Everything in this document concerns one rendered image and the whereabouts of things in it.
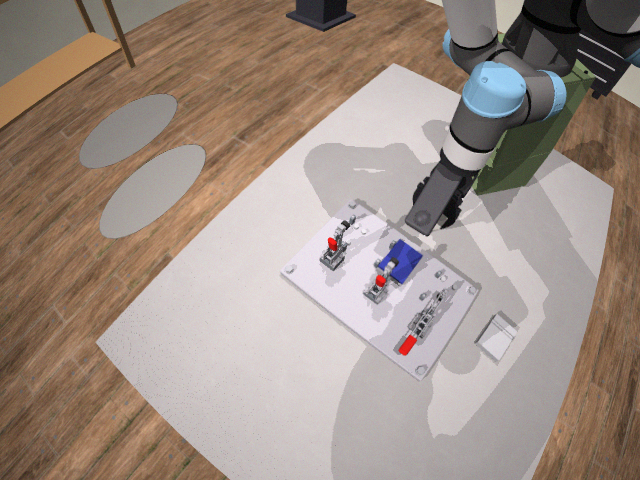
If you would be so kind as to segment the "toggle clamp with red handle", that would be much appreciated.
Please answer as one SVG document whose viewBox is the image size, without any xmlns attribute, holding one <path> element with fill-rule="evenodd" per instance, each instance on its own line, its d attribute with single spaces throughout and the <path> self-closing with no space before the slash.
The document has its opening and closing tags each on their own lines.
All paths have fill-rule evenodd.
<svg viewBox="0 0 640 480">
<path fill-rule="evenodd" d="M 349 227 L 350 227 L 350 224 L 346 220 L 344 220 L 341 224 L 339 224 L 335 229 L 335 234 L 334 234 L 335 240 L 331 237 L 328 238 L 329 246 L 327 250 L 324 253 L 322 253 L 320 256 L 320 262 L 322 262 L 325 266 L 327 266 L 332 271 L 334 271 L 345 259 L 345 254 L 343 253 L 344 246 L 343 245 L 341 246 L 341 242 L 343 238 L 343 233 Z M 339 236 L 340 236 L 339 243 L 337 244 Z"/>
<path fill-rule="evenodd" d="M 430 310 L 427 312 L 427 310 L 421 314 L 418 313 L 416 315 L 416 317 L 413 319 L 413 321 L 410 323 L 410 325 L 408 326 L 408 328 L 412 331 L 412 333 L 414 332 L 415 334 L 417 334 L 417 338 L 414 338 L 412 335 L 412 333 L 408 336 L 408 338 L 405 340 L 405 342 L 402 344 L 402 346 L 399 348 L 399 352 L 406 356 L 409 351 L 412 349 L 412 347 L 414 346 L 414 344 L 417 342 L 418 337 L 423 338 L 426 333 L 428 332 L 428 330 L 430 329 L 430 327 L 433 324 L 433 320 L 434 317 L 433 314 L 435 313 L 435 311 L 437 310 L 437 308 L 439 307 L 439 305 L 441 304 L 441 302 L 445 299 L 445 297 L 448 295 L 448 291 L 446 288 L 444 288 L 440 293 L 437 294 L 436 296 L 436 301 L 434 302 L 434 304 L 432 305 L 432 307 L 430 308 Z M 429 312 L 431 311 L 431 309 L 433 308 L 433 306 L 435 305 L 435 303 L 438 301 L 440 301 L 440 303 L 438 304 L 438 306 L 436 307 L 436 309 L 433 311 L 433 313 L 430 315 L 431 317 L 427 316 L 429 314 Z M 427 313 L 426 313 L 427 312 Z M 429 318 L 426 319 L 425 317 L 427 316 Z M 422 319 L 422 321 L 426 322 L 426 324 L 423 324 L 422 321 L 420 322 L 420 320 Z M 428 321 L 427 321 L 428 320 Z M 419 324 L 420 322 L 420 324 Z M 429 322 L 429 323 L 428 323 Z M 428 323 L 428 324 L 427 324 Z M 419 325 L 419 326 L 418 326 Z M 426 327 L 425 327 L 426 326 Z M 425 327 L 425 328 L 424 328 Z M 425 332 L 424 332 L 425 331 Z"/>
</svg>

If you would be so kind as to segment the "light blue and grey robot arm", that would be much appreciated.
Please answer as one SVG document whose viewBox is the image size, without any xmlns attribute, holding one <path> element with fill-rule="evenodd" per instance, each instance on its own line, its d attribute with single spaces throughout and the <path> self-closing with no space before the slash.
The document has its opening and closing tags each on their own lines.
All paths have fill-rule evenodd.
<svg viewBox="0 0 640 480">
<path fill-rule="evenodd" d="M 502 44 L 495 0 L 442 4 L 443 50 L 470 75 L 442 148 L 464 170 L 482 169 L 506 130 L 563 109 L 581 29 L 640 68 L 640 0 L 524 0 Z M 429 236 L 462 179 L 438 163 L 405 223 Z"/>
</svg>

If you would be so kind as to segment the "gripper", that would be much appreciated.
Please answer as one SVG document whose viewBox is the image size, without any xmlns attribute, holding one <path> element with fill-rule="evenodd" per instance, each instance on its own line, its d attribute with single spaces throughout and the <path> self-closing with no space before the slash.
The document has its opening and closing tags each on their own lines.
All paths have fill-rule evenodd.
<svg viewBox="0 0 640 480">
<path fill-rule="evenodd" d="M 442 161 L 441 161 L 441 159 L 442 159 Z M 466 196 L 467 190 L 468 189 L 470 190 L 470 187 L 472 187 L 472 185 L 473 185 L 472 183 L 475 182 L 475 180 L 476 180 L 476 178 L 479 175 L 479 172 L 481 170 L 481 169 L 479 169 L 479 170 L 464 170 L 464 169 L 461 169 L 461 168 L 455 166 L 454 164 L 452 164 L 448 160 L 448 158 L 444 154 L 443 148 L 441 148 L 440 161 L 438 163 L 442 163 L 449 171 L 451 171 L 452 173 L 454 173 L 454 174 L 456 174 L 458 176 L 462 176 L 463 179 L 462 179 L 459 187 L 457 188 L 456 192 L 454 193 L 453 198 L 450 200 L 448 206 L 446 207 L 446 209 L 444 210 L 443 214 L 441 215 L 438 223 L 436 224 L 436 226 L 432 230 L 432 232 L 440 230 L 440 229 L 442 230 L 442 229 L 447 228 L 447 227 L 449 227 L 449 226 L 454 224 L 454 222 L 458 218 L 460 212 L 462 211 L 459 208 L 459 206 L 463 202 L 462 198 L 464 198 Z M 474 178 L 472 180 L 473 175 L 476 175 L 476 176 L 474 176 Z M 422 190 L 423 190 L 424 186 L 426 185 L 426 183 L 428 182 L 428 180 L 429 180 L 429 177 L 425 177 L 425 179 L 423 180 L 423 182 L 425 184 L 423 185 L 423 183 L 420 182 L 417 185 L 417 189 L 415 190 L 415 192 L 413 194 L 413 205 L 416 202 L 418 196 L 422 192 Z"/>
</svg>

